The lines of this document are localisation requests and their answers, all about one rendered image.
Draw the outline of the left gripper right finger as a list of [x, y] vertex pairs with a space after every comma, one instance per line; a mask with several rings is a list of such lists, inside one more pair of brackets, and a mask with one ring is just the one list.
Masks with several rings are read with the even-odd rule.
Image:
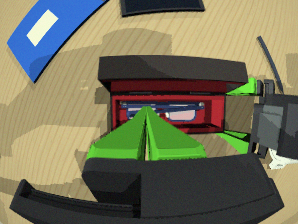
[[201, 143], [160, 118], [150, 106], [146, 107], [146, 122], [148, 160], [207, 158]]

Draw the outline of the blue glasses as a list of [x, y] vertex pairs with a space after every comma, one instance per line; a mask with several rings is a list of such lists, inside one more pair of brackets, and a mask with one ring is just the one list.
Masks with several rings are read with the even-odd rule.
[[[121, 108], [126, 108], [128, 120], [132, 119], [144, 106], [150, 106], [159, 116], [166, 113], [166, 117], [172, 122], [191, 122], [195, 120], [197, 110], [203, 110], [203, 102], [182, 102], [182, 101], [121, 101]], [[188, 107], [189, 106], [189, 107]], [[182, 108], [183, 107], [183, 108]], [[157, 110], [157, 108], [167, 108]], [[168, 113], [170, 112], [170, 113]], [[159, 114], [158, 114], [159, 113]]]

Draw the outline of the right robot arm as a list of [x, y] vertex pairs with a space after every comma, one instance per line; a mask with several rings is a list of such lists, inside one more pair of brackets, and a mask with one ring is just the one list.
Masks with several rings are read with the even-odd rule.
[[273, 106], [260, 113], [257, 137], [277, 156], [298, 160], [298, 96], [273, 94]]

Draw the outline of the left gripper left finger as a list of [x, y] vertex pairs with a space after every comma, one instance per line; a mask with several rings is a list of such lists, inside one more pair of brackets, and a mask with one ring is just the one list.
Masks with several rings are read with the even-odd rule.
[[145, 160], [145, 127], [146, 106], [142, 107], [132, 119], [92, 144], [86, 160], [92, 157]]

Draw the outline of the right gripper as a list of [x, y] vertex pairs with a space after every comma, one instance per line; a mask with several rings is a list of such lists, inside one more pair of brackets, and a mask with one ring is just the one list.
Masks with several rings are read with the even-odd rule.
[[[244, 133], [232, 130], [225, 130], [224, 133], [216, 133], [218, 136], [225, 139], [230, 145], [232, 145], [240, 154], [254, 153], [257, 143], [259, 143], [259, 137], [257, 137], [259, 126], [259, 115], [263, 113], [264, 105], [273, 106], [273, 93], [275, 93], [275, 84], [273, 79], [264, 79], [264, 84], [261, 80], [255, 78], [249, 78], [249, 83], [239, 87], [226, 95], [231, 96], [259, 96], [259, 103], [254, 103], [253, 120], [251, 133]], [[274, 87], [274, 92], [273, 92]], [[264, 97], [263, 97], [264, 94]], [[228, 135], [230, 133], [230, 135]], [[234, 137], [234, 136], [238, 137]], [[244, 138], [244, 139], [240, 139]], [[257, 143], [255, 143], [257, 142]], [[258, 152], [256, 153], [258, 158], [265, 159], [268, 151], [268, 147], [259, 144]], [[266, 154], [265, 154], [266, 152]]]

